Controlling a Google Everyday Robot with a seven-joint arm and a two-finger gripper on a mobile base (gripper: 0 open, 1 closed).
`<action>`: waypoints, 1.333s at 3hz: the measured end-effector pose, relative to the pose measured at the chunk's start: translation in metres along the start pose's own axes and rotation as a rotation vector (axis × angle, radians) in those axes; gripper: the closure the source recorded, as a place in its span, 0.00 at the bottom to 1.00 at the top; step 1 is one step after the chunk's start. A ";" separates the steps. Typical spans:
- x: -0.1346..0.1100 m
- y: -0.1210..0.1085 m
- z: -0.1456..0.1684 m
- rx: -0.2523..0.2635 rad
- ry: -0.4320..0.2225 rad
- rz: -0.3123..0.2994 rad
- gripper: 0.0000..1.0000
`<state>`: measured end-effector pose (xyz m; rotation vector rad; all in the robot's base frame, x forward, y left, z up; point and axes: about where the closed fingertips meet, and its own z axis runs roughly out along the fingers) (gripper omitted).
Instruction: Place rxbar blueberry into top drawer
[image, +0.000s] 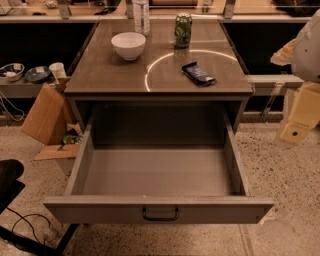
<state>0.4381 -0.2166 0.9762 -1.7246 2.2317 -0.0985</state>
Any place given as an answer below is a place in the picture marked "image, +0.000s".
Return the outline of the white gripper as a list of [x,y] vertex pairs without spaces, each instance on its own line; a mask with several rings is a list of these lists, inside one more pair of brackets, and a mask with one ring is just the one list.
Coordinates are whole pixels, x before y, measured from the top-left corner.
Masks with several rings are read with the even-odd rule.
[[270,61],[279,66],[291,63],[292,73],[304,81],[293,96],[289,115],[279,138],[288,144],[302,142],[320,122],[320,9],[292,39],[275,52]]

